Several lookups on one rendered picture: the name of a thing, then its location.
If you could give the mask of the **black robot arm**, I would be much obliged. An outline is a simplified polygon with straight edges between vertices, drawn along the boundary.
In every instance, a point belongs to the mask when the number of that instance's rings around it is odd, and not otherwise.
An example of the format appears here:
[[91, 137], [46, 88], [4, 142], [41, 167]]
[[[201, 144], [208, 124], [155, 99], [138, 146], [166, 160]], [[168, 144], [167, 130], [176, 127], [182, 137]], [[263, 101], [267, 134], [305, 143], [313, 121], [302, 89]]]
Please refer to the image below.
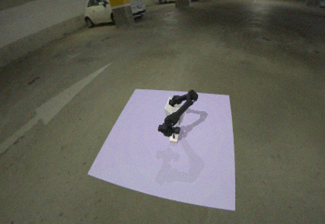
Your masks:
[[[167, 115], [164, 119], [164, 123], [162, 124], [161, 128], [159, 129], [164, 136], [171, 137], [172, 136], [172, 127], [175, 126], [180, 119], [180, 116], [190, 107], [192, 106], [194, 101], [197, 101], [198, 94], [194, 90], [189, 90], [188, 94], [184, 94], [182, 96], [174, 95], [172, 100], [169, 100], [169, 105], [174, 107], [175, 104], [181, 104], [182, 101], [186, 102], [174, 113]], [[193, 100], [193, 101], [192, 101]], [[172, 125], [172, 124], [173, 125]], [[171, 127], [171, 128], [169, 128]], [[168, 129], [169, 128], [169, 129]]]

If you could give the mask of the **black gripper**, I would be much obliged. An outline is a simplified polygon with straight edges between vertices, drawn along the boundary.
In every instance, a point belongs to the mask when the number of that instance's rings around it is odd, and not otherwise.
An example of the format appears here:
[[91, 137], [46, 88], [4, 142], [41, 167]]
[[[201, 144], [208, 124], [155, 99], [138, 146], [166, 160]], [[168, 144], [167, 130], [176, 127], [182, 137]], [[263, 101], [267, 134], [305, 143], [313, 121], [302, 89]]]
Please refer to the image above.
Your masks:
[[[160, 132], [159, 129], [161, 128], [161, 126], [162, 126], [162, 125], [159, 125], [159, 127], [158, 127], [158, 132]], [[171, 128], [171, 127], [169, 127], [169, 128]], [[168, 128], [168, 129], [169, 129], [169, 128]], [[178, 127], [178, 126], [176, 126], [176, 127], [172, 127], [171, 129], [172, 129], [172, 133], [176, 133], [176, 134], [179, 134], [179, 133], [180, 133], [180, 127]]]

